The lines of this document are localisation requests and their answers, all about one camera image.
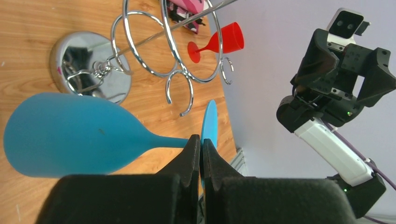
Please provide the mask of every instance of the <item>metal hook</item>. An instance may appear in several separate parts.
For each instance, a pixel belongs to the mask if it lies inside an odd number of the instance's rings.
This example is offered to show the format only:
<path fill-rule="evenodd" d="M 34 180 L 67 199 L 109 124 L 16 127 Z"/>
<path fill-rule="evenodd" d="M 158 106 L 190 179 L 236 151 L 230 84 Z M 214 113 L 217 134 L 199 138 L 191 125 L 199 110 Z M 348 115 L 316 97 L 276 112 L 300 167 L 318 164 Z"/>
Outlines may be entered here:
<path fill-rule="evenodd" d="M 228 57 L 224 57 L 223 60 L 221 60 L 220 70 L 221 70 L 221 74 L 223 76 L 224 82 L 227 85 L 231 85 L 231 83 L 233 83 L 233 81 L 232 80 L 228 81 L 227 78 L 226 78 L 226 73 L 224 72 L 224 68 L 223 68 L 224 59 L 227 59 L 228 63 L 230 63 L 231 71 L 234 71 L 234 66 L 233 66 L 233 63 L 231 62 L 231 60 Z"/>
<path fill-rule="evenodd" d="M 76 69 L 74 68 L 74 66 L 71 64 L 71 62 L 63 60 L 62 63 L 63 63 L 63 67 L 67 70 L 68 73 L 75 74 L 77 72 Z M 76 83 L 78 90 L 81 90 L 83 88 L 83 84 L 82 84 L 81 78 L 79 76 L 75 77 L 74 82 Z"/>
<path fill-rule="evenodd" d="M 67 82 L 68 82 L 68 84 L 71 86 L 70 80 L 73 79 L 73 78 L 75 78 L 75 77 L 79 77 L 79 76 L 81 76 L 81 75 L 92 75 L 92 72 L 91 72 L 90 70 L 83 69 L 83 70 L 80 70 L 80 71 L 78 71 L 78 72 L 76 72 L 76 73 L 74 73 L 74 74 L 72 74 L 72 75 L 69 75 L 69 76 L 67 77 Z M 71 88 L 72 88 L 74 91 L 76 91 L 77 94 L 81 94 L 81 93 L 86 92 L 86 91 L 91 91 L 91 90 L 94 90 L 94 89 L 98 88 L 99 86 L 101 86 L 101 85 L 103 84 L 103 82 L 104 82 L 103 78 L 104 78 L 104 76 L 99 77 L 99 82 L 98 82 L 97 84 L 92 85 L 92 86 L 87 87 L 87 88 L 84 88 L 84 89 L 75 90 L 72 86 L 71 86 Z"/>
<path fill-rule="evenodd" d="M 187 109 L 184 112 L 180 113 L 180 116 L 182 117 L 182 116 L 188 114 L 188 112 L 190 112 L 190 110 L 192 108 L 192 103 L 194 101 L 194 91 L 192 89 L 192 83 L 191 83 L 191 80 L 190 80 L 188 74 L 183 70 L 175 70 L 172 72 L 171 75 L 168 76 L 168 80 L 166 81 L 166 85 L 165 85 L 165 95 L 166 95 L 166 101 L 168 102 L 168 104 L 172 103 L 172 99 L 170 98 L 170 81 L 173 78 L 173 76 L 177 73 L 182 74 L 187 79 L 188 88 L 190 89 L 190 101 L 188 103 Z"/>

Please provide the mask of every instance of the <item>curved metal loop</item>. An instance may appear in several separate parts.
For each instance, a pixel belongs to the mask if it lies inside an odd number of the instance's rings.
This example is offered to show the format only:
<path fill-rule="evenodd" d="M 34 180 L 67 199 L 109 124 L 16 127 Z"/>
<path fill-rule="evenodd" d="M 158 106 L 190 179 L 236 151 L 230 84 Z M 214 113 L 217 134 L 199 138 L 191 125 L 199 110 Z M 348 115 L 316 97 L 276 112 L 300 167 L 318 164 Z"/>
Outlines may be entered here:
<path fill-rule="evenodd" d="M 213 7 L 210 0 L 206 0 L 206 2 L 208 3 L 209 7 Z M 160 5 L 161 5 L 161 15 L 162 15 L 163 27 L 165 30 L 166 38 L 168 40 L 168 44 L 169 44 L 170 50 L 172 52 L 172 55 L 174 56 L 176 61 L 180 64 L 181 69 L 184 70 L 187 73 L 187 75 L 197 83 L 208 83 L 208 82 L 212 81 L 216 77 L 216 75 L 220 69 L 220 65 L 222 63 L 222 58 L 223 58 L 223 35 L 221 33 L 221 27 L 219 24 L 219 20 L 217 19 L 216 12 L 213 11 L 212 16 L 214 18 L 214 22 L 215 22 L 217 33 L 218 33 L 218 39 L 219 39 L 219 54 L 217 56 L 217 64 L 216 64 L 216 68 L 214 69 L 213 74 L 211 74 L 208 78 L 201 79 L 201 78 L 194 76 L 187 69 L 185 64 L 183 63 L 183 61 L 179 55 L 179 52 L 177 50 L 175 39 L 173 38 L 172 33 L 171 33 L 171 29 L 170 29 L 170 25 L 169 25 L 169 21 L 168 21 L 168 10 L 166 8 L 166 0 L 161 0 L 160 3 L 161 3 Z"/>
<path fill-rule="evenodd" d="M 69 85 L 70 89 L 73 90 L 73 91 L 74 91 L 75 93 L 77 93 L 78 95 L 82 95 L 83 92 L 91 91 L 91 90 L 94 90 L 94 89 L 98 88 L 99 86 L 101 86 L 101 85 L 103 84 L 103 78 L 105 77 L 105 76 L 99 77 L 99 82 L 96 83 L 95 85 L 86 87 L 86 88 L 84 88 L 84 89 L 80 89 L 80 87 L 78 87 L 78 88 L 79 88 L 78 90 L 74 89 L 74 87 L 73 87 L 73 86 L 71 85 L 71 83 L 70 83 L 70 80 L 71 80 L 72 78 L 77 78 L 77 77 L 79 77 L 79 76 L 81 76 L 81 75 L 84 75 L 84 74 L 85 74 L 85 75 L 92 75 L 92 71 L 83 69 L 83 70 L 80 70 L 80 71 L 75 72 L 74 74 L 69 75 L 69 76 L 66 78 L 67 84 Z"/>
<path fill-rule="evenodd" d="M 226 78 L 226 73 L 224 72 L 224 67 L 223 67 L 224 59 L 227 59 L 228 63 L 230 64 L 231 71 L 234 71 L 234 66 L 233 66 L 233 63 L 231 62 L 231 60 L 230 60 L 228 57 L 224 57 L 223 60 L 221 61 L 220 70 L 221 70 L 221 74 L 222 74 L 222 76 L 223 76 L 224 82 L 225 82 L 227 85 L 231 85 L 231 83 L 233 83 L 233 81 L 232 81 L 232 80 L 228 81 L 227 78 Z"/>
<path fill-rule="evenodd" d="M 121 68 L 117 68 L 114 65 L 112 65 L 110 60 L 106 60 L 106 63 L 107 63 L 107 66 L 110 67 L 110 69 L 112 69 L 114 71 L 124 72 L 124 70 L 122 70 Z"/>
<path fill-rule="evenodd" d="M 117 51 L 117 46 L 115 44 L 115 28 L 117 26 L 117 24 L 120 22 L 121 18 L 122 21 L 124 23 L 124 31 L 125 34 L 127 36 L 127 41 L 128 41 L 128 45 L 132 50 L 133 55 L 135 56 L 135 58 L 137 59 L 137 61 L 142 65 L 142 67 L 144 67 L 144 69 L 146 69 L 148 72 L 150 72 L 151 74 L 164 78 L 164 77 L 168 77 L 170 74 L 172 74 L 172 72 L 177 68 L 177 61 L 175 61 L 175 65 L 173 66 L 173 68 L 168 72 L 168 73 L 160 73 L 160 72 L 156 72 L 154 70 L 152 70 L 145 62 L 144 60 L 140 57 L 139 53 L 137 52 L 136 46 L 134 44 L 132 35 L 131 35 L 131 31 L 129 29 L 129 20 L 128 20 L 128 16 L 130 15 L 145 15 L 150 17 L 151 19 L 153 19 L 154 21 L 156 21 L 158 24 L 160 24 L 163 27 L 163 23 L 155 16 L 153 16 L 150 13 L 144 12 L 144 11 L 129 11 L 128 12 L 128 3 L 129 0 L 124 0 L 123 2 L 123 7 L 122 7 L 122 14 L 119 15 L 116 20 L 113 22 L 112 24 L 112 28 L 111 28 L 111 43 L 112 43 L 112 49 L 113 49 L 113 54 L 114 57 L 116 59 L 117 64 L 120 66 L 120 68 L 123 71 L 128 71 L 129 74 L 131 73 L 130 70 L 127 70 L 124 68 L 124 66 L 122 65 L 122 62 L 119 58 L 119 53 Z"/>
<path fill-rule="evenodd" d="M 187 79 L 188 88 L 190 89 L 190 101 L 188 103 L 187 109 L 184 112 L 180 113 L 180 116 L 182 117 L 182 116 L 188 114 L 188 112 L 190 112 L 190 110 L 192 108 L 192 103 L 194 102 L 194 90 L 192 89 L 192 83 L 191 83 L 190 77 L 184 70 L 175 70 L 172 72 L 172 74 L 170 76 L 168 76 L 168 80 L 166 81 L 166 85 L 165 85 L 165 95 L 166 95 L 166 101 L 168 102 L 168 104 L 171 104 L 172 99 L 170 98 L 170 81 L 172 80 L 174 75 L 178 74 L 178 73 L 182 74 Z"/>

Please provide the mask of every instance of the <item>table surface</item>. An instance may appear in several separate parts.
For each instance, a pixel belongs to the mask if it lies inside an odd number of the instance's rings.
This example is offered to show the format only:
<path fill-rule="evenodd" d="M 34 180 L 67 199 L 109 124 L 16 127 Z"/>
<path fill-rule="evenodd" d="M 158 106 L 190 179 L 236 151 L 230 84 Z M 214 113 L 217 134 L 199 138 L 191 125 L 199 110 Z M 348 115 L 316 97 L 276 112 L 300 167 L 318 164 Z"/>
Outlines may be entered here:
<path fill-rule="evenodd" d="M 49 72 L 49 55 L 54 43 L 63 35 L 89 30 L 110 36 L 110 26 L 121 14 L 122 1 L 111 0 L 0 0 L 0 136 L 3 147 L 4 127 L 13 110 L 26 98 L 40 92 L 57 92 Z M 130 10 L 143 10 L 160 16 L 158 0 L 132 0 Z M 132 35 L 137 41 L 161 31 L 148 17 L 131 17 Z M 215 68 L 212 52 L 203 52 L 199 64 L 187 55 L 187 43 L 195 41 L 203 47 L 210 39 L 209 27 L 201 27 L 199 35 L 184 28 L 173 32 L 179 52 L 187 67 L 198 77 L 208 77 Z M 126 48 L 122 23 L 117 28 L 117 42 Z M 174 59 L 165 37 L 138 49 L 142 58 L 160 72 L 171 69 Z M 189 101 L 185 78 L 176 75 L 172 80 L 173 104 L 165 99 L 165 79 L 146 72 L 131 53 L 126 54 L 134 70 L 132 89 L 121 104 L 136 116 L 150 131 L 164 136 L 189 138 L 200 134 L 205 107 L 214 99 L 219 113 L 220 155 L 230 161 L 235 144 L 228 119 L 220 77 L 207 84 L 193 83 L 194 105 L 185 117 L 179 117 Z M 155 173 L 171 161 L 181 149 L 152 149 L 117 174 Z M 57 179 L 31 178 L 16 172 L 0 150 L 0 223 L 33 223 L 41 205 Z"/>

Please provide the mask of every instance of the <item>wine glass holder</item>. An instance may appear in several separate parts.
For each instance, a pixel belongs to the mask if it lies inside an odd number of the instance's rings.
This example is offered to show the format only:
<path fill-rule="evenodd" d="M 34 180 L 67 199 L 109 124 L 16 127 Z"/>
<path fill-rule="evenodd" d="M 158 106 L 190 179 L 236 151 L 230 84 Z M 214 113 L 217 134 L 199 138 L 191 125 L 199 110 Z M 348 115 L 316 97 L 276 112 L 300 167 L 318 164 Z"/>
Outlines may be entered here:
<path fill-rule="evenodd" d="M 180 116 L 184 116 L 191 110 L 194 101 L 194 91 L 191 81 L 208 83 L 216 77 L 220 70 L 225 83 L 231 84 L 231 81 L 227 80 L 224 73 L 223 62 L 225 59 L 229 62 L 231 71 L 233 71 L 233 65 L 229 58 L 223 56 L 223 36 L 215 11 L 235 1 L 237 0 L 225 0 L 213 6 L 210 0 L 206 0 L 209 6 L 208 9 L 171 27 L 168 21 L 166 0 L 160 0 L 161 20 L 144 11 L 128 11 L 129 0 L 123 0 L 122 14 L 114 20 L 111 26 L 110 40 L 96 33 L 82 31 L 69 34 L 55 44 L 50 56 L 52 77 L 61 92 L 105 98 L 120 104 L 127 97 L 132 85 L 131 76 L 133 71 L 129 68 L 127 59 L 124 56 L 126 52 L 131 51 L 145 70 L 154 76 L 167 78 L 165 95 L 168 104 L 172 103 L 170 96 L 170 82 L 172 78 L 176 74 L 181 74 L 186 78 L 190 90 L 190 101 L 187 109 L 180 113 Z M 188 70 L 182 61 L 171 32 L 208 14 L 212 14 L 218 32 L 219 53 L 213 73 L 207 78 L 198 78 Z M 161 25 L 164 31 L 135 44 L 129 29 L 129 17 L 132 15 L 147 16 Z M 115 40 L 115 29 L 121 20 L 123 21 L 123 27 L 129 45 L 129 48 L 124 50 L 120 50 L 117 47 Z M 163 35 L 166 36 L 170 51 L 175 58 L 173 68 L 167 73 L 160 73 L 151 69 L 141 58 L 137 50 L 137 47 Z"/>

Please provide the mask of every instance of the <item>purple cable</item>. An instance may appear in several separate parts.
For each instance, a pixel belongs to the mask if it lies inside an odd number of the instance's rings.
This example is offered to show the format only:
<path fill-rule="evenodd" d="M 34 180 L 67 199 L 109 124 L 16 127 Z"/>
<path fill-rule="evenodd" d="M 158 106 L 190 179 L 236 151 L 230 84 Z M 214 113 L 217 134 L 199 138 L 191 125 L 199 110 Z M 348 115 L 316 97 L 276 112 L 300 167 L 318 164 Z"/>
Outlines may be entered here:
<path fill-rule="evenodd" d="M 323 122 L 326 127 L 330 130 L 333 130 L 334 128 L 327 122 Z M 378 169 L 373 163 L 371 162 L 367 162 L 367 159 L 365 156 L 363 156 L 362 153 L 360 153 L 348 140 L 346 140 L 340 133 L 338 133 L 337 131 L 333 132 L 335 136 L 337 136 L 342 142 L 345 143 L 345 145 L 347 145 L 354 153 L 356 153 L 358 155 L 359 158 L 361 158 L 363 161 L 366 162 L 366 164 L 371 167 L 375 172 L 377 172 L 386 182 L 389 183 L 389 185 L 391 187 L 393 187 L 393 189 L 396 190 L 396 185 L 380 170 Z"/>
<path fill-rule="evenodd" d="M 368 220 L 370 220 L 370 221 L 372 221 L 372 222 L 379 223 L 379 224 L 389 224 L 389 223 L 385 223 L 385 222 L 383 222 L 383 221 L 380 221 L 380 220 L 378 220 L 378 219 L 372 218 L 372 217 L 370 217 L 370 216 L 364 216 L 364 218 L 365 218 L 365 219 L 368 219 Z"/>

